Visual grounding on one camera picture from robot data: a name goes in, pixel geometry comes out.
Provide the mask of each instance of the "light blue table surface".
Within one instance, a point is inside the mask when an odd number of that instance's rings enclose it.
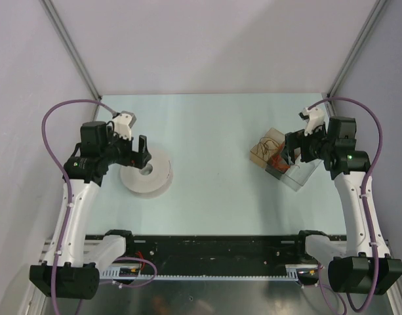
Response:
[[[345,234],[338,192],[322,163],[294,192],[249,160],[270,127],[282,133],[304,128],[298,113],[320,99],[318,93],[104,96],[114,110],[136,114],[132,134],[169,153],[174,178],[162,196],[144,200],[123,186],[119,166],[111,166],[87,233]],[[97,120],[110,119],[101,108]]]

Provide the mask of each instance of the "black base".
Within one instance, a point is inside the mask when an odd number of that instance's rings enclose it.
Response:
[[[377,286],[374,294],[383,295],[402,275],[400,259],[380,258]],[[335,292],[367,294],[374,274],[374,259],[346,257],[331,261],[328,268],[329,282]]]
[[[29,279],[50,297],[50,275],[52,266],[32,265],[30,266]],[[69,266],[57,267],[56,269],[56,297],[69,299],[92,299],[97,292],[100,275],[94,265],[89,264],[83,268]]]

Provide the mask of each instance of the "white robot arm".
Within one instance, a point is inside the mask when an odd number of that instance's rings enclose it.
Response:
[[[365,195],[361,195],[361,185],[371,165],[366,152],[355,150],[356,122],[352,118],[334,116],[326,130],[325,114],[317,107],[305,108],[300,117],[307,121],[307,126],[285,135],[281,155],[288,164],[293,164],[294,150],[300,148],[303,162],[324,161],[342,202],[347,238],[345,248],[331,242],[322,232],[301,231],[304,238],[302,250],[328,268],[329,282],[334,291],[368,293],[374,275],[372,246],[376,245],[379,272],[375,294],[384,294],[402,275],[402,262],[390,257],[382,237],[372,199],[371,176]],[[369,205],[375,241],[371,240],[363,197]]]
[[[71,182],[72,202],[68,204],[68,186],[64,195],[55,232],[42,265],[30,267],[30,280],[47,296],[50,296],[50,274],[56,268],[56,294],[58,297],[91,299],[98,287],[99,274],[124,253],[133,255],[132,233],[112,230],[102,242],[84,254],[85,234],[90,211],[102,185],[103,176],[111,164],[142,169],[151,159],[146,137],[140,136],[138,151],[132,150],[131,127],[136,121],[129,112],[117,114],[111,121],[92,121],[81,126],[81,142],[64,164]],[[78,149],[80,156],[75,156]],[[67,207],[70,215],[66,228],[62,226]],[[58,256],[54,265],[55,254]]]

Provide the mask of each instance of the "white roll of tape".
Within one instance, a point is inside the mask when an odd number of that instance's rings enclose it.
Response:
[[[149,149],[151,159],[143,169],[121,168],[122,183],[141,198],[155,198],[169,189],[173,180],[172,163],[166,152]]]

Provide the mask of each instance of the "metal frame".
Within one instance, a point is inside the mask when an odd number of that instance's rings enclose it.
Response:
[[[65,49],[67,50],[69,56],[71,57],[72,62],[77,68],[79,75],[85,82],[85,85],[89,89],[92,97],[95,100],[100,99],[100,95],[97,91],[97,88],[94,85],[93,80],[91,79],[91,76],[89,75],[77,49],[75,48],[75,45],[73,44],[71,37],[64,26],[64,23],[62,23],[62,20],[59,17],[59,14],[55,9],[54,4],[52,3],[51,0],[39,0],[39,1],[41,2],[43,9],[45,10],[49,20],[52,22],[55,31],[59,35],[62,44],[64,44]]]
[[[338,92],[341,84],[345,80],[345,77],[351,70],[353,63],[356,61],[359,53],[363,50],[364,44],[367,42],[371,33],[373,32],[377,22],[380,20],[380,17],[386,10],[388,4],[391,0],[378,0],[372,11],[370,12],[367,20],[365,21],[361,31],[358,34],[357,39],[352,45],[348,56],[346,57],[344,64],[342,65],[338,75],[336,76],[333,84],[331,85],[327,95],[334,96]]]

